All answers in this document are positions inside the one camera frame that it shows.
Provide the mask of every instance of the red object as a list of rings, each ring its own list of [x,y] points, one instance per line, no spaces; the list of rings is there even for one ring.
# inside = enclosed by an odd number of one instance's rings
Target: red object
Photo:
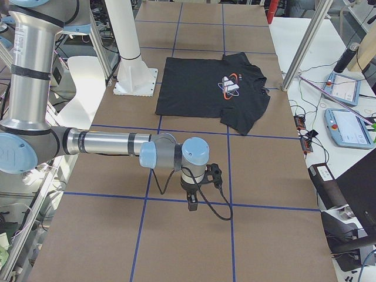
[[[266,16],[266,19],[268,20],[268,24],[271,24],[271,22],[273,21],[274,14],[277,12],[278,2],[279,0],[271,0],[270,2],[269,11]]]

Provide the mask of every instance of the blue-framed tablet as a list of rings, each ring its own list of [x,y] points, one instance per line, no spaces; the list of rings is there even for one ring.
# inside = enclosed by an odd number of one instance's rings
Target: blue-framed tablet
[[[364,122],[344,109],[326,109],[325,122],[330,136],[339,147],[372,149],[374,143]]]
[[[360,81],[332,72],[324,85],[324,90],[349,106],[356,106],[359,99]]]

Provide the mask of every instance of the white mounting base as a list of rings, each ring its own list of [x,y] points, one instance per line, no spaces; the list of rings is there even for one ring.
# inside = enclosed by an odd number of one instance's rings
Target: white mounting base
[[[158,69],[149,69],[142,60],[122,60],[117,74],[114,94],[153,96]]]

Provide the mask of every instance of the black cloth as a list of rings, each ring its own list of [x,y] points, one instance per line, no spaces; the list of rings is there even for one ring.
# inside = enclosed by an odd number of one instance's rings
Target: black cloth
[[[222,60],[167,58],[164,71],[157,115],[221,118],[246,135],[269,103],[266,77],[245,53]],[[224,76],[238,84],[238,96],[224,95]]]

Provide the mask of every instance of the brown table surface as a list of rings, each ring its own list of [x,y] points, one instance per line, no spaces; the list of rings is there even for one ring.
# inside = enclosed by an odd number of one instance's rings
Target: brown table surface
[[[188,212],[175,175],[164,196],[137,158],[81,155],[29,281],[337,281],[262,7],[143,2],[142,58],[220,59],[246,52],[267,77],[270,104],[248,136],[219,119],[157,116],[154,97],[108,89],[92,129],[198,136],[223,171],[234,210],[221,221],[204,204]],[[156,170],[160,182],[169,172]],[[228,214],[218,191],[203,188]]]

